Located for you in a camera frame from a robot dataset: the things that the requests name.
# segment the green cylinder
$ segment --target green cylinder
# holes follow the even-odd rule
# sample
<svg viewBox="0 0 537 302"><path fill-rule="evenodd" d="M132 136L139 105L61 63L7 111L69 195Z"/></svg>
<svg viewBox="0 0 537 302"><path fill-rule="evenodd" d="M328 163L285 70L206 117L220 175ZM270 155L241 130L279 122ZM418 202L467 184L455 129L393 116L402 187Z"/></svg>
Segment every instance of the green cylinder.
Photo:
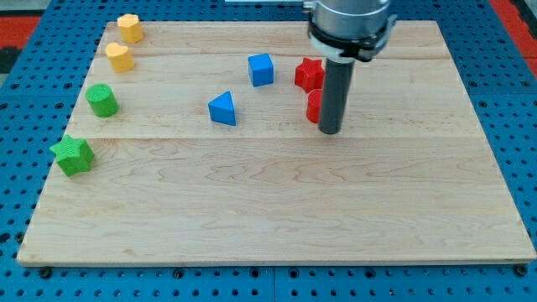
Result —
<svg viewBox="0 0 537 302"><path fill-rule="evenodd" d="M112 88L107 84L95 84L86 91L86 99L98 117L111 117L119 109Z"/></svg>

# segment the blue block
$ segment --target blue block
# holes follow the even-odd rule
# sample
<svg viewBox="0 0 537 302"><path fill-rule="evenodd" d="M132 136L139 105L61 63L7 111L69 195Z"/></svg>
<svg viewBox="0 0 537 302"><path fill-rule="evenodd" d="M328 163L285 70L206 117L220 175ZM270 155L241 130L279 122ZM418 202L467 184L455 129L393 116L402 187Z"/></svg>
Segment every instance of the blue block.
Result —
<svg viewBox="0 0 537 302"><path fill-rule="evenodd" d="M233 107L232 94L229 91L209 102L209 113L213 122L221 122L235 126L235 108Z"/></svg>
<svg viewBox="0 0 537 302"><path fill-rule="evenodd" d="M274 65L269 54L248 57L248 74L254 87L274 83Z"/></svg>

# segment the blue triangular prism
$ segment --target blue triangular prism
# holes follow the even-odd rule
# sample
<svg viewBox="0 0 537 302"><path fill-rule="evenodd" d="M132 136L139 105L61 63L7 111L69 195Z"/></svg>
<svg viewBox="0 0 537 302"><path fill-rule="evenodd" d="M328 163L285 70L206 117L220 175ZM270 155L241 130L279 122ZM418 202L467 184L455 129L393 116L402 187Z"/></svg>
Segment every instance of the blue triangular prism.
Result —
<svg viewBox="0 0 537 302"><path fill-rule="evenodd" d="M209 102L209 113L213 122L221 122L235 126L235 107L233 106L230 91L222 93L219 97Z"/></svg>

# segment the blue pegboard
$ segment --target blue pegboard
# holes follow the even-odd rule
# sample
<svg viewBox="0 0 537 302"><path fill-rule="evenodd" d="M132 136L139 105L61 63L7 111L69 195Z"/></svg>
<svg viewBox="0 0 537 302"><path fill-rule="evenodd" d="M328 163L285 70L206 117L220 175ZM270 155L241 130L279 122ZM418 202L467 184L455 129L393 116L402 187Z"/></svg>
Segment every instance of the blue pegboard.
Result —
<svg viewBox="0 0 537 302"><path fill-rule="evenodd" d="M393 0L436 20L534 244L537 84L487 1ZM0 301L537 300L537 265L396 268L23 268L16 253L107 21L305 20L223 0L53 0L0 91Z"/></svg>

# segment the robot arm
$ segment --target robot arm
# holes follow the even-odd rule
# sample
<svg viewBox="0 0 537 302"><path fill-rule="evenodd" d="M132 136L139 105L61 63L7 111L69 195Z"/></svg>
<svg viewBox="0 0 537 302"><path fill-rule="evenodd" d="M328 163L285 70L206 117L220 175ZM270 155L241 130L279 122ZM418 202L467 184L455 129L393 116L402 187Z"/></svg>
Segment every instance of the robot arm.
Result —
<svg viewBox="0 0 537 302"><path fill-rule="evenodd" d="M304 2L310 14L312 46L326 57L319 129L341 129L354 60L369 62L388 43L396 15L389 0L317 0Z"/></svg>

